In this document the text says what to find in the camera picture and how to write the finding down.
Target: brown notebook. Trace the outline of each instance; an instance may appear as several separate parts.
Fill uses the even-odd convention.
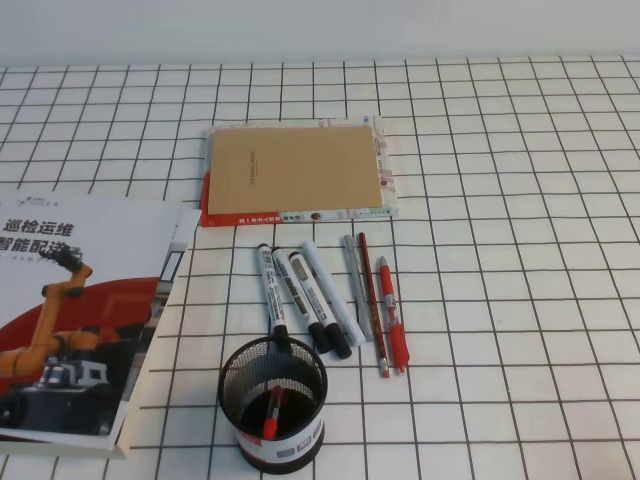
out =
[[[217,129],[209,214],[382,206],[368,126]]]

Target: black marker cap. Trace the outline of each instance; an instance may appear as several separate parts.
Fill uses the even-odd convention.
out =
[[[291,342],[289,341],[289,332],[287,332],[286,325],[273,327],[273,336],[280,353],[291,353]]]
[[[327,335],[331,348],[336,351],[341,360],[351,356],[351,347],[349,347],[347,339],[344,338],[340,325],[333,322],[324,328],[324,333]]]
[[[314,322],[309,325],[309,335],[313,338],[313,343],[318,350],[318,353],[327,353],[331,350],[331,345],[327,339],[327,335],[324,333],[324,327],[320,322]]]

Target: black mesh pen holder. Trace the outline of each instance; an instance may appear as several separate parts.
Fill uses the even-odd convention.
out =
[[[273,337],[242,346],[218,381],[220,407],[235,428],[242,455],[258,470],[276,475],[299,470],[320,450],[327,396],[320,357],[299,340],[284,341],[290,348]],[[276,419],[275,435],[266,434],[268,418]]]

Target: book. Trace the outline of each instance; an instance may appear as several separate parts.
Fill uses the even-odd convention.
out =
[[[0,451],[111,456],[199,213],[0,191]]]
[[[205,227],[398,213],[378,117],[213,127],[206,156]]]

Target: white wall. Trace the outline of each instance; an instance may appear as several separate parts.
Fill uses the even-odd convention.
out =
[[[638,0],[1,0],[0,65],[640,51]]]

